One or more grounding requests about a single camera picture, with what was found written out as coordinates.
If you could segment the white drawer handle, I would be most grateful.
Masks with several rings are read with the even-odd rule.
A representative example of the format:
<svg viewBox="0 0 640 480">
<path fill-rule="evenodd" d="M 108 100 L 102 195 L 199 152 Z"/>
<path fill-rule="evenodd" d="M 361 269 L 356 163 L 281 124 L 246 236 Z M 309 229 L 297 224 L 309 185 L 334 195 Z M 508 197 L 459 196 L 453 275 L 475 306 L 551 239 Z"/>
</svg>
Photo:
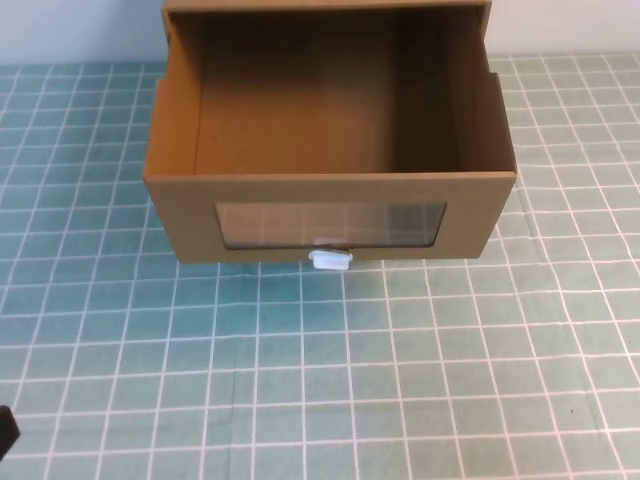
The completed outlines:
<svg viewBox="0 0 640 480">
<path fill-rule="evenodd" d="M 349 269 L 353 255 L 345 251 L 313 250 L 308 258 L 316 270 L 344 272 Z"/>
</svg>

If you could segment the cardboard shoebox drawer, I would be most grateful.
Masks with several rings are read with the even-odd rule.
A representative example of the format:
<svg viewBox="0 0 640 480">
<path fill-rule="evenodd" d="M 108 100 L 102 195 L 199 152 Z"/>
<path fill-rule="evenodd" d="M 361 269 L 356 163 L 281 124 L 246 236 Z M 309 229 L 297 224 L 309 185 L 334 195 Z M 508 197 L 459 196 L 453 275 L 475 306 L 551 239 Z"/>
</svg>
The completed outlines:
<svg viewBox="0 0 640 480">
<path fill-rule="evenodd" d="M 488 1 L 168 1 L 143 179 L 182 263 L 475 259 L 517 165 Z"/>
</svg>

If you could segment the cyan checkered tablecloth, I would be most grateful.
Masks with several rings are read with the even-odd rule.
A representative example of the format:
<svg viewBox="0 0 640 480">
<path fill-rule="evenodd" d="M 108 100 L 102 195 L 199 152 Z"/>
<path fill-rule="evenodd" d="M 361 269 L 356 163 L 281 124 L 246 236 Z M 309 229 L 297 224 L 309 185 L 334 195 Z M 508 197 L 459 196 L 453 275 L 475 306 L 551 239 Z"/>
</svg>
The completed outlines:
<svg viewBox="0 0 640 480">
<path fill-rule="evenodd" d="M 639 58 L 496 57 L 476 260 L 178 262 L 155 63 L 1 70 L 5 479 L 635 479 Z"/>
</svg>

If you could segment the black object at edge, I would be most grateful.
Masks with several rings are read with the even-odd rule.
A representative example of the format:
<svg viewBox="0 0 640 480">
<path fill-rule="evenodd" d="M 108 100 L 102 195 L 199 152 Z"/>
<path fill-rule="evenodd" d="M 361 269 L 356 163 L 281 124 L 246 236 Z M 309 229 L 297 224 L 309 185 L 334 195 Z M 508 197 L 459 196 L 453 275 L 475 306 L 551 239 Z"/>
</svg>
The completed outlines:
<svg viewBox="0 0 640 480">
<path fill-rule="evenodd" d="M 21 435 L 11 408 L 0 406 L 0 460 L 8 454 Z"/>
</svg>

